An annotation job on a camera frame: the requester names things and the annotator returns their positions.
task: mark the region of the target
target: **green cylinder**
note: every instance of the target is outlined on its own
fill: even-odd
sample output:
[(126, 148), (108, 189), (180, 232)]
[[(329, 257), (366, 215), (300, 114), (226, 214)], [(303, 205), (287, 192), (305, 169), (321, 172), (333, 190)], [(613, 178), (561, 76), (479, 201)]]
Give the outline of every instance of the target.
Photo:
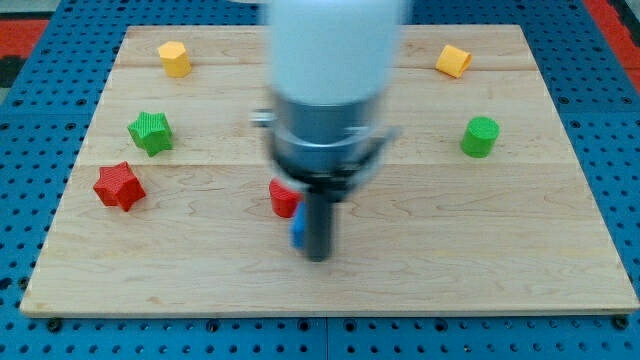
[(465, 154), (483, 158), (489, 155), (500, 134), (500, 126), (493, 119), (478, 116), (469, 121), (460, 147)]

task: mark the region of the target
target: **toy block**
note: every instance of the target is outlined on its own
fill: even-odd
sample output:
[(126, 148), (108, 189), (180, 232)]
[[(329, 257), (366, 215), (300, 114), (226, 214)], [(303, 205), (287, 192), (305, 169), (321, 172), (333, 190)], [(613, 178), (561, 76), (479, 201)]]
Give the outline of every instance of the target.
[(460, 147), (471, 157), (487, 157), (499, 134), (500, 126), (493, 119), (484, 116), (475, 117), (469, 121)]
[(305, 228), (305, 211), (306, 206), (301, 201), (296, 207), (293, 214), (293, 221), (289, 226), (291, 232), (291, 246), (295, 249), (302, 250), (304, 248), (304, 228)]
[(138, 119), (127, 127), (137, 147), (154, 156), (162, 150), (173, 149), (171, 128), (164, 113), (141, 112)]
[(459, 78), (471, 64), (471, 54), (451, 45), (445, 45), (440, 53), (436, 69), (454, 78)]
[(272, 179), (269, 183), (269, 194), (271, 195), (271, 207), (273, 212), (283, 218), (290, 218), (296, 210), (300, 194), (286, 188), (277, 179)]
[(181, 78), (191, 72), (189, 56), (183, 43), (168, 41), (158, 48), (158, 54), (167, 76)]
[(124, 211), (129, 211), (133, 203), (146, 195), (126, 161), (100, 167), (100, 178), (93, 190), (105, 206), (120, 206)]

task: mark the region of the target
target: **wooden table surface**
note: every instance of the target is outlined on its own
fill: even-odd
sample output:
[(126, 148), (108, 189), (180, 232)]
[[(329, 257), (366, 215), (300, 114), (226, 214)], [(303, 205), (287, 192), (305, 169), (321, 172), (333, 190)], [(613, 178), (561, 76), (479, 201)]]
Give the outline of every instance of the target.
[[(485, 316), (626, 313), (638, 299), (518, 26), (410, 26), (382, 106), (402, 136), (338, 206), (334, 256), (311, 263), (270, 209), (264, 28), (131, 27), (21, 309), (34, 317)], [(193, 71), (164, 74), (183, 41)], [(452, 44), (462, 78), (434, 70)], [(165, 112), (153, 158), (126, 126)], [(459, 142), (485, 115), (491, 155)], [(106, 208), (98, 167), (128, 161), (147, 197)]]

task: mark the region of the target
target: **red star block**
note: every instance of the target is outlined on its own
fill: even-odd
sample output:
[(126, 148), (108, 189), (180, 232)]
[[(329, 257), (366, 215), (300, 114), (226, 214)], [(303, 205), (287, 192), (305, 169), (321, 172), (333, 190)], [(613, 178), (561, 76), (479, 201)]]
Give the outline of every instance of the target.
[(273, 212), (283, 218), (292, 217), (300, 201), (300, 193), (287, 189), (276, 179), (271, 180), (269, 183), (269, 193), (271, 194)]
[(100, 178), (93, 190), (105, 206), (120, 206), (124, 211), (129, 211), (134, 202), (146, 195), (126, 161), (100, 167)]

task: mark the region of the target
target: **yellow block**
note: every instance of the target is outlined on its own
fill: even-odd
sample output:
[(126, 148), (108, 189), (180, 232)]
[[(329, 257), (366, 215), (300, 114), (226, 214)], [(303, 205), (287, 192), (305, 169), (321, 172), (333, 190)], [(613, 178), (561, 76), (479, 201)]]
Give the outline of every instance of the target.
[(471, 64), (471, 53), (451, 45), (445, 45), (436, 63), (436, 69), (459, 78), (469, 67), (469, 64)]
[(168, 41), (158, 48), (167, 76), (181, 78), (191, 72), (187, 49), (179, 41)]

